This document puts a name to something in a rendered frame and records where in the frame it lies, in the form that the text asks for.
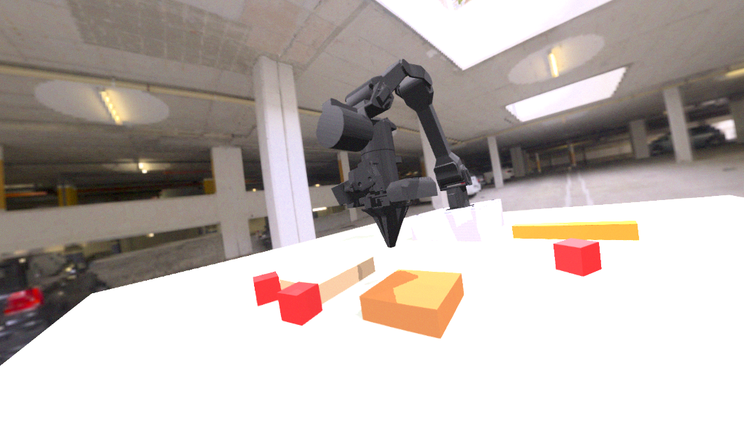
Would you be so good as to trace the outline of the orange square block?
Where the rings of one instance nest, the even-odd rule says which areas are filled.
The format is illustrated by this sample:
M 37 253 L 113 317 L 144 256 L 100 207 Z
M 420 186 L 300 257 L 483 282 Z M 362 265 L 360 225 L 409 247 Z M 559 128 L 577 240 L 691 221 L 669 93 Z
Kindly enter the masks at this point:
M 362 319 L 441 339 L 464 297 L 462 276 L 398 268 L 359 296 Z

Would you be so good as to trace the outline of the orange flat board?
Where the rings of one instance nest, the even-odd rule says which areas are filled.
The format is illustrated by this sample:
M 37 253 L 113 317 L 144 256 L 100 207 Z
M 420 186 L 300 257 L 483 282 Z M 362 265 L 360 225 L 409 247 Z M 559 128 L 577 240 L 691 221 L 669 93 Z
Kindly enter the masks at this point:
M 514 224 L 514 239 L 583 239 L 639 241 L 637 221 L 563 222 Z

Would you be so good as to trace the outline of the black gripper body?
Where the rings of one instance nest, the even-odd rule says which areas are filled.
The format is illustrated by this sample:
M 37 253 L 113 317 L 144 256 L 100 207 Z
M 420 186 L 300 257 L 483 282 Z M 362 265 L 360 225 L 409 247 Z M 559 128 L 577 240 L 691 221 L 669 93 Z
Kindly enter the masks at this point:
M 398 166 L 402 163 L 401 156 L 396 156 L 394 150 L 374 150 L 361 156 L 362 162 L 358 164 L 368 169 L 366 163 L 372 161 L 376 165 L 383 183 L 383 191 L 368 192 L 353 203 L 347 203 L 347 208 L 374 208 L 378 206 L 390 206 L 395 203 L 408 203 L 410 199 L 438 196 L 436 183 L 431 177 L 416 177 L 399 180 Z

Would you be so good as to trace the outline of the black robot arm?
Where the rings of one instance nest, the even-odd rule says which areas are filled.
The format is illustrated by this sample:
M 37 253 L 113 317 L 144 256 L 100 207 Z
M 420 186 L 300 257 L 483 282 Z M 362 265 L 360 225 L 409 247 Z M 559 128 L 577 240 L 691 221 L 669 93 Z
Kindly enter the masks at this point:
M 406 76 L 409 76 L 403 80 Z M 474 206 L 469 203 L 466 186 L 473 180 L 460 158 L 455 155 L 445 138 L 438 116 L 433 108 L 433 82 L 420 66 L 397 60 L 380 76 L 349 93 L 345 102 L 331 99 L 322 104 L 323 113 L 317 123 L 316 136 L 323 148 L 361 152 L 361 156 L 374 150 L 395 150 L 392 131 L 397 126 L 389 118 L 374 118 L 390 110 L 395 95 L 416 111 L 436 163 L 433 167 L 440 191 L 447 191 L 449 209 L 457 210 Z M 331 188 L 338 205 L 353 203 L 368 192 L 383 191 L 382 177 L 372 161 L 368 169 L 359 166 L 349 172 L 349 180 Z M 465 183 L 463 183 L 465 182 Z M 454 184 L 459 184 L 455 186 Z M 450 186 L 450 187 L 447 187 Z

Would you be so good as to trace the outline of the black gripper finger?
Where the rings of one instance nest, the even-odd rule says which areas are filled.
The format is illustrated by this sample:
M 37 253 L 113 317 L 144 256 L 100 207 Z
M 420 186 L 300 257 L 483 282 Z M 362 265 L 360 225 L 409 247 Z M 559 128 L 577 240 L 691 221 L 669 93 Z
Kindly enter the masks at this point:
M 376 213 L 376 211 L 374 211 L 374 209 L 372 209 L 372 208 L 363 208 L 363 209 L 361 209 L 361 210 L 362 210 L 363 212 L 366 212 L 366 213 L 368 213 L 369 215 L 371 215 L 371 216 L 372 216 L 372 218 L 374 218 L 374 220 L 375 220 L 375 223 L 376 223 L 376 225 L 378 226 L 378 228 L 379 228 L 379 230 L 380 230 L 380 233 L 382 234 L 382 237 L 383 237 L 383 239 L 384 239 L 384 241 L 385 241 L 385 243 L 386 243 L 386 246 L 387 246 L 387 247 L 389 247 L 389 246 L 388 246 L 388 243 L 387 243 L 387 241 L 386 241 L 386 235 L 385 235 L 385 233 L 384 233 L 384 226 L 383 226 L 383 223 L 382 223 L 382 218 L 381 218 L 381 216 L 379 216 L 379 214 L 378 214 L 378 213 Z
M 412 206 L 412 202 L 395 203 L 395 205 L 372 208 L 382 218 L 386 241 L 390 248 L 395 247 L 395 244 L 398 241 L 400 230 L 404 218 L 406 218 L 409 206 Z

